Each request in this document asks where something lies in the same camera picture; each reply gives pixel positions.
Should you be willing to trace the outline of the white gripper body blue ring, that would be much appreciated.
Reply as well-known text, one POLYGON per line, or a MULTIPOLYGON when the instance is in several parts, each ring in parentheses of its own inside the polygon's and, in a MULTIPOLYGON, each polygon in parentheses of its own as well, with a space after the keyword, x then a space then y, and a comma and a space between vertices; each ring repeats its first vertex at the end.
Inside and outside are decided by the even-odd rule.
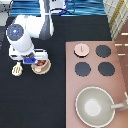
POLYGON ((48 53, 44 49, 30 49, 28 52, 20 52, 11 45, 9 56, 14 61, 22 61, 23 64, 37 64, 39 60, 48 60, 48 53))

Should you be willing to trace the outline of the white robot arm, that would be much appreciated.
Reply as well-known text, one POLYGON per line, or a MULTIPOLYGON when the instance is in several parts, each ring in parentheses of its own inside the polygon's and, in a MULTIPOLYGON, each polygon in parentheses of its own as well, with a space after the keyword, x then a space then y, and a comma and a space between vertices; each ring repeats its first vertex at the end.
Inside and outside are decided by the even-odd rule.
POLYGON ((6 29, 6 37, 10 43, 9 57, 24 64, 36 64, 39 60, 47 60, 48 53, 44 49, 35 49, 32 38, 49 39, 54 33, 52 13, 66 7, 65 0, 39 0, 40 16, 19 14, 6 29))

